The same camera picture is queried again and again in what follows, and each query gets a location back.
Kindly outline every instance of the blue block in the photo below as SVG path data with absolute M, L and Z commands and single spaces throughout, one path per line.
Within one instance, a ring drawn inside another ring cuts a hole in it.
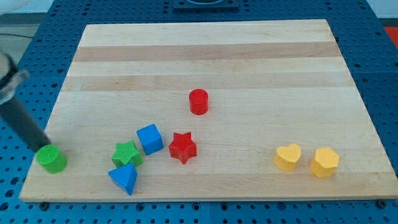
M 132 195 L 137 179 L 136 167 L 133 164 L 127 164 L 111 170 L 108 172 L 108 175 L 111 177 L 114 184 L 124 190 L 125 193 Z
M 146 155 L 152 154 L 164 148 L 162 136 L 160 136 L 160 133 L 154 124 L 138 130 L 137 135 Z

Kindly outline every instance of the cable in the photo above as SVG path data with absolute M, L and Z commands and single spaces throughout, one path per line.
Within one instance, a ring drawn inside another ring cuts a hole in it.
M 0 35 L 11 35 L 11 36 L 14 36 L 14 37 L 25 37 L 25 38 L 33 38 L 33 37 L 31 37 L 31 36 L 25 36 L 25 35 L 19 35 L 19 34 L 6 34 L 6 33 L 0 33 Z

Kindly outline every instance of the toy block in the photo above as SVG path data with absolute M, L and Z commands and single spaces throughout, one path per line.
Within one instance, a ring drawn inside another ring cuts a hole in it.
M 137 135 L 146 155 L 152 154 L 164 148 L 162 136 L 160 136 L 160 133 L 154 124 L 138 130 Z
M 284 171 L 293 171 L 301 156 L 301 148 L 298 144 L 281 146 L 276 149 L 274 164 Z
M 192 90 L 189 94 L 190 111 L 195 115 L 205 114 L 209 110 L 209 95 L 205 90 Z
M 67 158 L 57 146 L 46 145 L 37 151 L 36 161 L 50 174 L 61 172 L 67 166 Z
M 116 167 L 121 167 L 128 163 L 133 163 L 137 167 L 144 162 L 134 141 L 124 144 L 116 143 L 116 151 L 112 156 L 112 161 Z
M 197 145 L 192 141 L 191 132 L 174 133 L 174 139 L 169 145 L 170 156 L 185 164 L 190 158 L 197 156 Z
M 132 195 L 137 180 L 137 171 L 134 164 L 127 164 L 108 172 L 112 181 L 128 195 Z
M 310 163 L 310 170 L 317 177 L 330 177 L 338 167 L 339 156 L 331 148 L 317 149 Z

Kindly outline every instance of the blue pegboard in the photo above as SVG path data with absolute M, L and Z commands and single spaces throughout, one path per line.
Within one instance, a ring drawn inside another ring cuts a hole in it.
M 87 24 L 327 19 L 398 172 L 398 53 L 365 0 L 239 0 L 239 10 L 181 12 L 172 4 L 54 0 L 19 63 L 32 78 L 17 97 L 44 128 Z M 51 203 L 43 211 L 18 199 L 34 155 L 3 121 L 0 151 L 0 223 L 398 223 L 398 200 Z

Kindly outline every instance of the yellow hexagon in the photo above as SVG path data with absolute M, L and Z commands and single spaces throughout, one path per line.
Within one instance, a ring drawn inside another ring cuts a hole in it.
M 288 147 L 281 146 L 276 149 L 274 164 L 284 171 L 293 171 L 301 156 L 301 148 L 298 144 L 290 144 Z
M 338 154 L 331 148 L 317 149 L 310 163 L 310 170 L 317 177 L 330 177 L 338 167 Z

